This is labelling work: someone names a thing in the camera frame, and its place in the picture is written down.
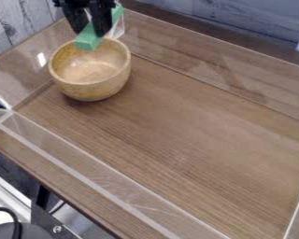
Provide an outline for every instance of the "screw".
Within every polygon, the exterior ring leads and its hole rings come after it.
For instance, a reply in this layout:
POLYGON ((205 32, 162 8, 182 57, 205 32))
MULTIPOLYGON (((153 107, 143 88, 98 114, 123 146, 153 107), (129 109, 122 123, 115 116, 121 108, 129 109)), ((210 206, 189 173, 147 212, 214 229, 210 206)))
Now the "screw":
POLYGON ((54 232, 55 233, 61 233, 63 231, 63 227, 62 226, 57 226, 55 228, 54 228, 54 232))

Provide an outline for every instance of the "green object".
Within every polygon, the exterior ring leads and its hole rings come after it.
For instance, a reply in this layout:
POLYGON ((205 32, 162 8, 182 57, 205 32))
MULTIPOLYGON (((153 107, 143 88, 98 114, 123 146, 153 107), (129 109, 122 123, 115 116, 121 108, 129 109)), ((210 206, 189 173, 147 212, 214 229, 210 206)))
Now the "green object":
MULTIPOLYGON (((123 12, 125 12, 125 8, 123 8, 122 5, 118 5, 113 9, 113 21, 114 21, 114 24, 121 19, 122 15, 123 15, 123 12)), ((103 37, 99 37, 97 35, 95 29, 94 29, 94 24, 91 22, 86 26, 85 30, 82 31, 82 33, 78 35, 78 37, 75 39, 75 46, 79 49, 93 51, 102 44, 102 42, 103 42, 103 37)))

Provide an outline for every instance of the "black cable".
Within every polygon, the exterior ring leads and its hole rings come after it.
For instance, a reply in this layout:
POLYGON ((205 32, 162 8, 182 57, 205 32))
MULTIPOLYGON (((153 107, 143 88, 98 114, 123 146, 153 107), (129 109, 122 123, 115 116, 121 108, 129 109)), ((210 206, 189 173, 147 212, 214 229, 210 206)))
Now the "black cable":
POLYGON ((50 214, 54 215, 66 205, 66 202, 63 202, 54 210, 50 211, 50 214))
POLYGON ((8 213, 11 217, 14 218, 15 230, 14 230, 12 239, 22 239, 22 223, 19 222, 16 214, 14 213, 12 210, 10 210, 6 207, 0 207, 0 212, 8 213))

